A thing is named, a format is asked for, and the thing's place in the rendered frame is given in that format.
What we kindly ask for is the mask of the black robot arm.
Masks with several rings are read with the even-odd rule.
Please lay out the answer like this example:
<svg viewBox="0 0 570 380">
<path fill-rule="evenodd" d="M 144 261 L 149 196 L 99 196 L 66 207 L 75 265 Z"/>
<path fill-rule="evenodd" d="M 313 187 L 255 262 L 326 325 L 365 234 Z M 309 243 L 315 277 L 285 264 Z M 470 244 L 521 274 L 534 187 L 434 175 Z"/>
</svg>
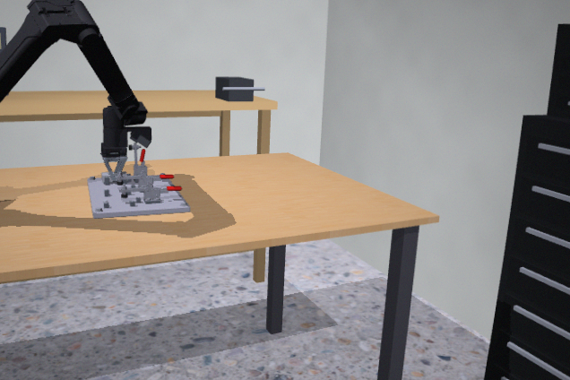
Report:
<svg viewBox="0 0 570 380">
<path fill-rule="evenodd" d="M 83 2 L 31 0 L 27 8 L 30 12 L 24 23 L 0 53 L 0 103 L 51 45 L 60 39 L 67 40 L 82 50 L 109 94 L 111 106 L 103 108 L 103 126 L 124 126 L 123 129 L 114 130 L 115 148 L 127 147 L 127 132 L 131 132 L 131 140 L 148 148 L 151 144 L 151 128 L 127 126 L 143 124 L 148 110 L 134 96 Z M 134 112 L 138 114 L 134 115 Z M 131 120 L 126 120 L 130 117 Z"/>
</svg>

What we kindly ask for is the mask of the black toggle clamp with red handle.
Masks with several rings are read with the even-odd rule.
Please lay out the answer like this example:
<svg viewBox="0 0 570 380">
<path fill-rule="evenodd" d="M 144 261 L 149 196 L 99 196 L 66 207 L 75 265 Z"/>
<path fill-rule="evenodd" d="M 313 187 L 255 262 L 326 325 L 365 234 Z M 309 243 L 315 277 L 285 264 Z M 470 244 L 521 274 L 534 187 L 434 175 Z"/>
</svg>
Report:
<svg viewBox="0 0 570 380">
<path fill-rule="evenodd" d="M 167 186 L 167 189 L 159 189 L 158 187 L 152 187 L 149 182 L 146 183 L 149 187 L 136 187 L 136 188 L 126 188 L 123 184 L 122 188 L 119 188 L 119 193 L 121 198 L 127 198 L 127 192 L 139 192 L 145 191 L 145 203 L 160 203 L 160 194 L 168 194 L 168 191 L 181 191 L 181 186 Z"/>
<path fill-rule="evenodd" d="M 174 178 L 173 175 L 160 175 L 159 177 L 153 177 L 153 176 L 147 176 L 143 170 L 141 171 L 142 175 L 140 176 L 122 176 L 121 172 L 119 172 L 119 174 L 116 177 L 117 181 L 117 185 L 118 186 L 122 186 L 123 185 L 123 179 L 138 179 L 138 187 L 145 187 L 147 182 L 150 182 L 151 186 L 153 187 L 153 182 L 154 181 L 161 181 L 161 179 L 170 179 L 170 178 Z"/>
</svg>

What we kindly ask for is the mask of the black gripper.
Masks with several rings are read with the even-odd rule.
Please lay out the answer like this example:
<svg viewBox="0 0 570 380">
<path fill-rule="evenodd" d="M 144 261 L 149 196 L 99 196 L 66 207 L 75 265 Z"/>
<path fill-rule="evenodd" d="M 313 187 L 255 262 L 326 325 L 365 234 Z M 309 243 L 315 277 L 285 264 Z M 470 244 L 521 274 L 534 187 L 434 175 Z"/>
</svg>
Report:
<svg viewBox="0 0 570 380">
<path fill-rule="evenodd" d="M 127 148 L 118 147 L 115 148 L 115 133 L 114 130 L 123 129 L 124 127 L 104 127 L 103 126 L 103 142 L 101 143 L 101 156 L 107 167 L 108 173 L 111 176 L 112 181 L 117 181 L 115 177 L 122 172 L 122 169 L 127 161 Z M 103 149 L 104 148 L 104 149 Z M 117 151 L 111 151 L 117 150 Z M 114 176 L 111 167 L 109 166 L 110 161 L 117 161 L 117 167 L 115 172 L 117 174 Z"/>
</svg>

